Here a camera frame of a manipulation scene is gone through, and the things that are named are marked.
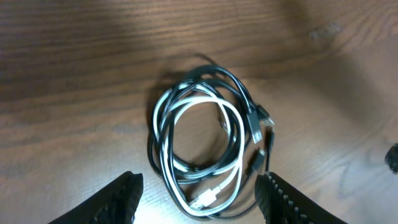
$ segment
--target cable bundle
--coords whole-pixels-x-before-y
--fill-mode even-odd
[[[203,78],[206,74],[213,75],[213,78]],[[216,74],[230,78],[236,88],[218,78]],[[229,90],[234,95],[236,105],[226,101],[217,88]],[[228,135],[228,146],[216,163],[208,167],[193,167],[173,154],[174,126],[190,107],[208,102],[216,103],[220,108]],[[155,172],[163,177],[174,202],[188,216],[220,220],[239,218],[254,208],[255,203],[232,217],[223,217],[221,213],[226,211],[246,185],[251,170],[242,181],[243,154],[251,140],[257,143],[262,139],[260,121],[270,120],[264,108],[253,102],[246,87],[232,73],[217,65],[197,67],[188,72],[182,81],[163,93],[155,105],[148,144],[149,162]],[[153,148],[157,153],[160,167],[154,161]],[[257,152],[251,166],[252,170],[258,170],[262,166],[264,156],[264,151]],[[191,202],[186,200],[180,185],[194,184],[226,172],[229,172],[229,175],[222,183],[203,192]],[[229,199],[210,208],[209,205],[216,200],[216,195],[234,179],[236,179],[235,188]]]

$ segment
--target cable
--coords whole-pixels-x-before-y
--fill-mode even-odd
[[[213,78],[203,78],[205,74],[210,74]],[[216,74],[230,78],[236,88],[215,76]],[[236,105],[226,101],[217,88],[229,90],[235,98]],[[225,152],[218,161],[207,167],[194,167],[173,153],[174,126],[186,110],[200,103],[218,105],[223,117],[222,124],[228,135]],[[163,93],[154,107],[151,120],[147,149],[149,162],[155,173],[163,178],[179,209],[200,220],[230,218],[220,215],[235,201],[250,178],[248,175],[242,182],[243,154],[251,141],[258,142],[262,139],[260,121],[270,120],[264,108],[253,102],[246,87],[232,73],[218,65],[204,65],[189,71],[183,80]],[[159,166],[154,160],[154,149]],[[257,160],[261,162],[251,167],[255,167],[254,170],[258,170],[264,158]],[[191,202],[187,201],[180,188],[180,185],[194,184],[226,172],[229,174],[224,181]],[[229,198],[217,206],[210,207],[217,194],[232,184],[233,180],[235,186]],[[250,206],[244,213],[254,207],[255,205]]]

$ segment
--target white usb connector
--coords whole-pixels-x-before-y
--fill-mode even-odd
[[[190,202],[189,207],[194,208],[197,210],[201,210],[204,207],[207,207],[211,205],[213,202],[217,200],[216,194],[214,191],[211,189],[208,189],[207,191],[203,192],[199,197],[197,197],[195,200]]]

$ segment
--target wooden table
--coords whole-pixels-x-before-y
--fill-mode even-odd
[[[47,223],[127,170],[144,175],[136,223],[194,223],[149,166],[146,117],[204,55],[272,115],[274,172],[346,222],[397,223],[384,164],[398,141],[397,12],[394,0],[1,1],[0,223]],[[185,158],[222,131],[209,114],[177,125]]]

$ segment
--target wooden surface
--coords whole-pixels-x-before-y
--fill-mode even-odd
[[[136,223],[193,223],[149,166],[146,108],[200,55],[269,110],[274,172],[346,222],[397,223],[384,164],[398,141],[397,12],[394,0],[1,1],[0,223],[47,223],[126,170],[144,174]],[[222,132],[207,114],[177,126],[187,159]]]

